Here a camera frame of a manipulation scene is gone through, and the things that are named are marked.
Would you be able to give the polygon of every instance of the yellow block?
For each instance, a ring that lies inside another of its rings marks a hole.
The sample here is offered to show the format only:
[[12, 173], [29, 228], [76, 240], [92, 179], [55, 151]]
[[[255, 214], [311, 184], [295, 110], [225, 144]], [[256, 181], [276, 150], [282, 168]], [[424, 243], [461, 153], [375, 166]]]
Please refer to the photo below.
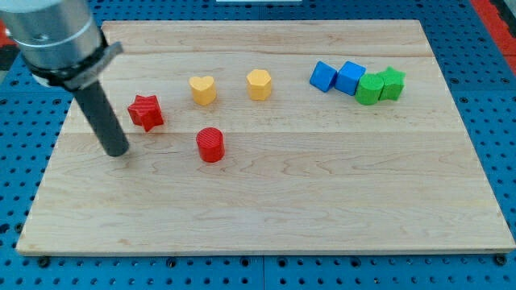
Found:
[[217, 97], [213, 77], [191, 77], [188, 82], [192, 89], [192, 98], [199, 105], [207, 106]]
[[264, 69], [253, 69], [247, 76], [248, 94], [253, 101], [265, 101], [273, 91], [273, 79]]

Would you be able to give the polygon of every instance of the red cylinder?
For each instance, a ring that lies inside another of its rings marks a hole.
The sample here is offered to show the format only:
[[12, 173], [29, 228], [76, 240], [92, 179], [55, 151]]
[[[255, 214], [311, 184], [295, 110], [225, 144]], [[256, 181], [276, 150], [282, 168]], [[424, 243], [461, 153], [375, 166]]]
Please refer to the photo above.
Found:
[[204, 128], [197, 133], [197, 146], [201, 159], [206, 162], [217, 162], [224, 157], [223, 133], [213, 127]]

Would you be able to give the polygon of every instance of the plastic block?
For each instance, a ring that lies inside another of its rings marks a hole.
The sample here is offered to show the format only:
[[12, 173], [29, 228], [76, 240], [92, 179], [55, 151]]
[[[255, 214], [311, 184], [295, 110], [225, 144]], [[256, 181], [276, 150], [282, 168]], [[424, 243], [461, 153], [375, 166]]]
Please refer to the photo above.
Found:
[[201, 159], [206, 162], [217, 162], [224, 157], [223, 133], [213, 127], [204, 128], [197, 134], [197, 146]]
[[127, 108], [132, 122], [149, 132], [154, 126], [163, 125], [163, 116], [156, 96], [137, 95], [135, 101]]
[[189, 79], [193, 100], [201, 106], [207, 106], [217, 97], [213, 77], [191, 77]]
[[310, 77], [310, 84], [326, 93], [335, 85], [336, 79], [337, 70], [322, 61], [318, 61], [312, 77]]
[[347, 93], [350, 96], [354, 96], [356, 92], [356, 86], [364, 74], [365, 67], [352, 63], [351, 61], [346, 61], [346, 63], [337, 74], [335, 88], [341, 92]]
[[384, 81], [376, 74], [364, 74], [358, 83], [355, 99], [362, 105], [374, 105], [378, 102]]
[[273, 91], [273, 79], [264, 69], [253, 69], [247, 76], [248, 94], [253, 101], [265, 101]]
[[402, 93], [405, 84], [405, 73], [388, 67], [385, 71], [377, 73], [377, 76], [384, 80], [384, 89], [381, 91], [380, 101], [397, 101]]

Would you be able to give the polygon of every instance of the blue block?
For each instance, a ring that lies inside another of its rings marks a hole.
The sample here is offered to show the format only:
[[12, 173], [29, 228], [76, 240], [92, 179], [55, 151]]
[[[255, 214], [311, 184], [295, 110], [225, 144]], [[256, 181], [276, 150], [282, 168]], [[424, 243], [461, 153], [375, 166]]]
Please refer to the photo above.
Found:
[[341, 92], [354, 96], [358, 81], [365, 74], [365, 67], [346, 61], [343, 67], [339, 70], [335, 88]]
[[312, 77], [310, 78], [310, 84], [322, 90], [325, 93], [335, 85], [336, 78], [337, 70], [332, 68], [328, 64], [319, 61], [315, 65], [314, 72], [312, 73]]

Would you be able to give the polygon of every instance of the blue perforated surface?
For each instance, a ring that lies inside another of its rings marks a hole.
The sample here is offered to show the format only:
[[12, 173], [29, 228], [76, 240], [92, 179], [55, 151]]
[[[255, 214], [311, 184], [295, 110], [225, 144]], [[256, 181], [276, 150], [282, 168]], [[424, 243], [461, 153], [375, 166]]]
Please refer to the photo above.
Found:
[[[419, 19], [510, 229], [516, 80], [468, 1], [90, 0], [105, 19]], [[0, 86], [0, 288], [516, 288], [515, 254], [393, 257], [25, 258], [14, 246], [71, 97], [17, 59]]]

